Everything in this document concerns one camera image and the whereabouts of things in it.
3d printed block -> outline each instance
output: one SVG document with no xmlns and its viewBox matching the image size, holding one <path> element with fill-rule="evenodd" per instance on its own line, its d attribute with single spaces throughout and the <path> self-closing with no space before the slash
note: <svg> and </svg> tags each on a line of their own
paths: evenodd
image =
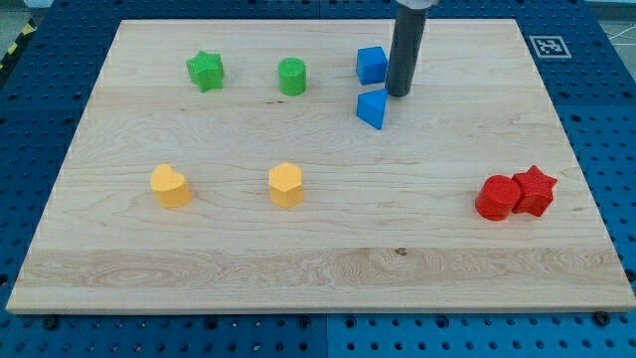
<svg viewBox="0 0 636 358">
<path fill-rule="evenodd" d="M 386 89 L 373 90 L 358 94 L 356 116 L 372 125 L 375 129 L 382 129 L 385 121 L 385 108 L 387 107 Z"/>
<path fill-rule="evenodd" d="M 190 203 L 192 193 L 183 174 L 176 173 L 168 164 L 155 168 L 150 186 L 164 208 L 177 208 Z"/>
<path fill-rule="evenodd" d="M 307 69 L 300 59 L 287 58 L 278 64 L 280 91 L 287 95 L 299 95 L 307 86 Z"/>
<path fill-rule="evenodd" d="M 504 220 L 519 201 L 521 191 L 517 183 L 503 175 L 495 175 L 486 180 L 475 200 L 475 209 L 485 219 Z"/>
<path fill-rule="evenodd" d="M 521 189 L 521 199 L 515 205 L 513 213 L 530 213 L 541 216 L 553 201 L 553 187 L 557 179 L 550 177 L 533 165 L 527 172 L 513 175 Z"/>
<path fill-rule="evenodd" d="M 380 46 L 358 50 L 356 73 L 360 84 L 370 85 L 384 82 L 388 65 L 387 55 Z"/>
<path fill-rule="evenodd" d="M 269 170 L 269 197 L 271 202 L 289 209 L 302 202 L 302 171 L 284 162 Z"/>
<path fill-rule="evenodd" d="M 226 73 L 223 70 L 221 55 L 200 51 L 196 57 L 188 60 L 186 65 L 190 80 L 199 86 L 201 92 L 223 88 L 223 77 Z"/>
</svg>

blue table surface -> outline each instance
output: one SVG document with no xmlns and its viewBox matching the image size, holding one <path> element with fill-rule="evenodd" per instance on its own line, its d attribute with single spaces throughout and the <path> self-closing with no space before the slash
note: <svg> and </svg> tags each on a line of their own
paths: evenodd
<svg viewBox="0 0 636 358">
<path fill-rule="evenodd" d="M 56 1 L 0 92 L 0 306 L 121 19 L 377 19 L 395 9 L 392 0 Z M 634 287 L 636 84 L 587 5 L 443 0 L 430 16 L 517 19 Z M 531 36 L 561 36 L 571 59 L 540 58 Z M 0 310 L 0 357 L 602 354 L 636 357 L 636 313 L 42 317 Z"/>
</svg>

blue cube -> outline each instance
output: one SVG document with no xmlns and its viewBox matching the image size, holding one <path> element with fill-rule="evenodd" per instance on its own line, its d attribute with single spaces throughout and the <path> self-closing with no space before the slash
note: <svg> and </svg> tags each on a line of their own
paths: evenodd
<svg viewBox="0 0 636 358">
<path fill-rule="evenodd" d="M 375 129 L 382 129 L 385 121 L 385 108 L 389 92 L 386 89 L 373 90 L 358 94 L 356 116 L 372 125 Z"/>
<path fill-rule="evenodd" d="M 358 50 L 356 73 L 361 85 L 379 84 L 385 81 L 389 61 L 380 47 Z"/>
</svg>

red block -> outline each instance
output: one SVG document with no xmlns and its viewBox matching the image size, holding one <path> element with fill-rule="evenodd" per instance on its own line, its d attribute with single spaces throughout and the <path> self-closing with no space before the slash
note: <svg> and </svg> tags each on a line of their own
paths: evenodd
<svg viewBox="0 0 636 358">
<path fill-rule="evenodd" d="M 521 199 L 513 213 L 541 216 L 554 199 L 553 187 L 557 184 L 557 179 L 542 173 L 533 165 L 527 172 L 513 175 L 513 180 L 521 189 Z"/>
<path fill-rule="evenodd" d="M 517 183 L 509 177 L 495 175 L 486 180 L 475 200 L 475 209 L 485 219 L 504 220 L 519 201 L 521 191 Z"/>
</svg>

green star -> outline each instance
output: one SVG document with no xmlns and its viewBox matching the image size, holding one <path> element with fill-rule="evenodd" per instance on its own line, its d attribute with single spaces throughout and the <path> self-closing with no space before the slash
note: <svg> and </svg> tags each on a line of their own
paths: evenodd
<svg viewBox="0 0 636 358">
<path fill-rule="evenodd" d="M 223 71 L 221 55 L 200 51 L 197 56 L 186 61 L 186 65 L 190 80 L 199 86 L 201 92 L 223 88 L 223 77 L 226 74 Z"/>
</svg>

